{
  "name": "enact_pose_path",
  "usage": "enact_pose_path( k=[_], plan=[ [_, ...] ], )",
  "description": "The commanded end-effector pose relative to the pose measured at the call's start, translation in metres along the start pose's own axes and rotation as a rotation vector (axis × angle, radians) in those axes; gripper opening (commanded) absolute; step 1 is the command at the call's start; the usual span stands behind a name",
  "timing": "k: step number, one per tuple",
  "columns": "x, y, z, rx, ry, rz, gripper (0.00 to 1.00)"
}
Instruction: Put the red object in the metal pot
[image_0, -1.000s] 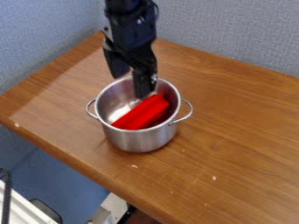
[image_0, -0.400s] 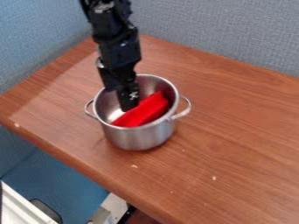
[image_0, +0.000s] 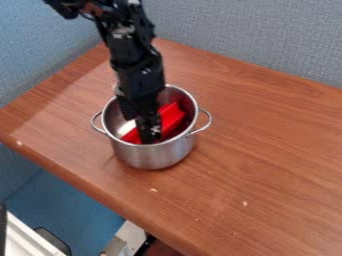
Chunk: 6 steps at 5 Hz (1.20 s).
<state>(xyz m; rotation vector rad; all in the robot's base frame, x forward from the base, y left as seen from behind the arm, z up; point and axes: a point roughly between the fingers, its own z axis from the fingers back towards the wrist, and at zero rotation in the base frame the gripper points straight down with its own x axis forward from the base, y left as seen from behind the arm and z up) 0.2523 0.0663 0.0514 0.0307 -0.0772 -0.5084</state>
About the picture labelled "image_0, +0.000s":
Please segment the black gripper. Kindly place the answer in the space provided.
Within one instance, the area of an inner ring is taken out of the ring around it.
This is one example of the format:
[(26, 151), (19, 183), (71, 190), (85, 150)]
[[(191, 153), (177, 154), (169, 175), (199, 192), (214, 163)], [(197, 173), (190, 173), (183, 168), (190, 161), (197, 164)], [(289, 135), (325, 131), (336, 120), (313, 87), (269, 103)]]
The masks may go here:
[(118, 74), (115, 89), (118, 104), (126, 120), (137, 118), (138, 134), (143, 144), (162, 139), (162, 117), (157, 96), (165, 89), (163, 58), (158, 53), (141, 59), (111, 55), (111, 67)]

